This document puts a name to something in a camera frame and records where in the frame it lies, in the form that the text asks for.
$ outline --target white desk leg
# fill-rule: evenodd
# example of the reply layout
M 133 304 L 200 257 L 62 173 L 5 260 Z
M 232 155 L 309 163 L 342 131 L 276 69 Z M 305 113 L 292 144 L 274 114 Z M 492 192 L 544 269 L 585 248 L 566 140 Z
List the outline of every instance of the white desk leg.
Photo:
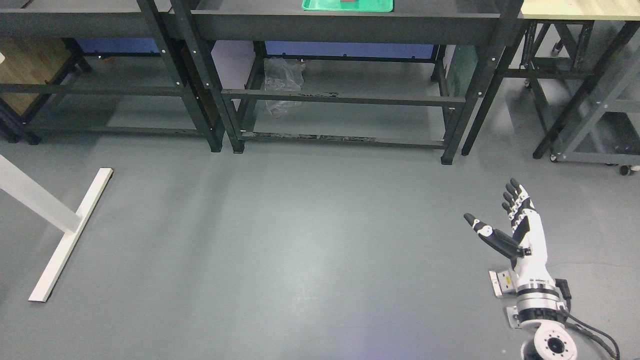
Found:
M 71 255 L 74 246 L 76 246 L 76 242 L 80 237 L 86 222 L 89 220 L 95 205 L 98 203 L 100 195 L 102 195 L 102 191 L 105 186 L 107 186 L 109 179 L 111 179 L 112 173 L 113 169 L 100 168 L 98 174 L 96 174 L 93 179 L 93 183 L 89 187 L 89 190 L 86 192 L 84 199 L 76 211 L 76 214 L 81 217 L 80 226 L 78 226 L 77 230 L 73 232 L 65 232 L 62 236 L 58 247 L 56 247 L 47 267 L 44 269 L 42 276 L 40 276 L 40 280 L 38 280 L 31 296 L 29 296 L 29 301 L 46 302 L 49 298 L 51 290 L 53 290 L 53 286 L 56 284 L 58 276 L 60 276 L 60 272 L 62 272 L 62 269 L 65 267 L 67 259 L 69 258 L 69 255 Z
M 112 174 L 111 168 L 98 170 L 78 210 L 74 213 L 0 155 L 0 188 L 65 232 L 33 289 L 29 301 L 46 302 L 49 298 Z

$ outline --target robot finger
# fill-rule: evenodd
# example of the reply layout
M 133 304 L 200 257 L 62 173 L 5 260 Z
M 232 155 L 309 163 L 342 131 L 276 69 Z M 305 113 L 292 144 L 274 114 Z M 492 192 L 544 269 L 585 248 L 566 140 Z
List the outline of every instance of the robot finger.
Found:
M 516 188 L 514 188 L 511 184 L 505 185 L 505 188 L 507 188 L 507 191 L 511 194 L 512 198 L 518 198 L 518 192 L 516 191 Z
M 469 213 L 465 214 L 465 220 L 471 225 L 478 237 L 494 250 L 509 259 L 517 256 L 518 243 L 512 237 L 476 219 L 475 216 Z
M 502 193 L 502 197 L 504 198 L 504 200 L 507 200 L 507 202 L 509 203 L 509 206 L 515 205 L 515 202 L 513 201 L 512 196 L 508 192 Z

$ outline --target black metal shelf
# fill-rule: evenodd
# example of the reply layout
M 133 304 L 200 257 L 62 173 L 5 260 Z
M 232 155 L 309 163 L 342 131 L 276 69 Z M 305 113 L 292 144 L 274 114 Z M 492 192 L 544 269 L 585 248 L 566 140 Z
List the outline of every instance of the black metal shelf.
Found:
M 137 85 L 109 84 L 100 80 L 93 83 L 65 85 L 2 84 L 3 91 L 36 92 L 42 94 L 99 94 L 99 95 L 146 95 L 180 97 L 187 108 L 191 120 L 198 131 L 208 141 L 211 151 L 220 151 L 224 128 L 219 121 L 218 110 L 211 95 L 200 85 L 200 78 L 192 64 L 188 52 L 184 50 L 184 41 L 170 38 L 161 14 L 171 9 L 169 0 L 32 0 L 12 2 L 12 7 L 0 8 L 0 34 L 6 37 L 63 37 L 63 38 L 153 38 L 161 49 L 160 59 L 164 62 L 166 76 L 161 85 L 150 84 L 144 79 Z M 79 46 L 70 50 L 82 58 Z M 132 70 L 133 76 L 144 71 Z M 14 126 L 27 123 L 21 119 L 10 119 Z M 86 132 L 89 127 L 76 130 Z M 112 129 L 98 129 L 96 132 L 116 132 Z M 191 129 L 183 132 L 192 136 Z M 148 129 L 150 135 L 165 133 L 164 129 Z M 142 129 L 123 133 L 144 133 Z M 170 132 L 179 135 L 181 132 Z

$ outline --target gray metal cart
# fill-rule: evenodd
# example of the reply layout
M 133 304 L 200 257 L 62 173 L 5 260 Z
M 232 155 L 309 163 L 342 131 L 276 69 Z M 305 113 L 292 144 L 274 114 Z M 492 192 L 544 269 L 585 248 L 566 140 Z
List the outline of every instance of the gray metal cart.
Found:
M 552 146 L 552 161 L 640 165 L 640 35 L 620 51 Z

